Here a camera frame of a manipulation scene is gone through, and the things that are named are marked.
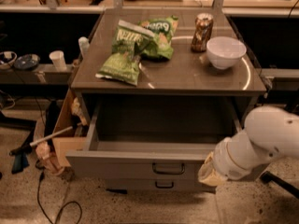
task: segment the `box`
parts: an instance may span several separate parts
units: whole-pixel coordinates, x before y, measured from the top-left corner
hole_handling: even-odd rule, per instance
[[[69,126],[72,126],[71,106],[75,98],[76,95],[71,90],[68,90],[63,102],[60,115],[57,119],[53,131],[54,133],[59,132],[60,130],[65,129]],[[56,156],[61,166],[64,167],[70,166],[70,163],[65,157],[65,153],[68,150],[82,150],[83,146],[85,145],[86,137],[76,137],[74,135],[75,135],[75,130],[70,130],[52,138],[55,147]]]

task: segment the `cup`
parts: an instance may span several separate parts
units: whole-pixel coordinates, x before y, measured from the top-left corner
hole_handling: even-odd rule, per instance
[[[56,70],[58,71],[65,71],[66,70],[66,64],[64,60],[64,52],[61,50],[55,50],[50,53],[50,59],[52,60]]]

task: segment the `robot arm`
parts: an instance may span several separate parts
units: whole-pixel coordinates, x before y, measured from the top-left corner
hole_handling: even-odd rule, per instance
[[[273,106],[258,107],[248,114],[241,132],[216,145],[199,172],[199,181],[205,183],[211,174],[222,181],[239,180],[253,168],[283,156],[299,159],[299,117]]]

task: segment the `can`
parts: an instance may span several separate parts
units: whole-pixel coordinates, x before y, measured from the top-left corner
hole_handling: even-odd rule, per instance
[[[193,51],[206,51],[206,43],[212,34],[213,19],[213,15],[209,13],[200,13],[197,15],[195,19],[195,33],[191,44]]]

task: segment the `floor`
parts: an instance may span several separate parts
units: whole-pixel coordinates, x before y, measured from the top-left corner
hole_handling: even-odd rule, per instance
[[[22,101],[3,113],[7,117],[39,119],[37,105]],[[49,223],[37,203],[36,153],[27,155],[29,167],[11,173],[14,158],[9,151],[22,144],[28,131],[0,128],[0,223]],[[284,158],[267,170],[299,188],[299,160]],[[299,201],[274,183],[227,182],[216,194],[205,192],[128,191],[108,192],[100,178],[78,178],[71,168],[61,175],[45,170],[39,200],[51,222],[67,202],[76,201],[82,209],[80,223],[139,224],[260,224],[298,223]],[[77,223],[78,205],[69,204],[58,223]]]

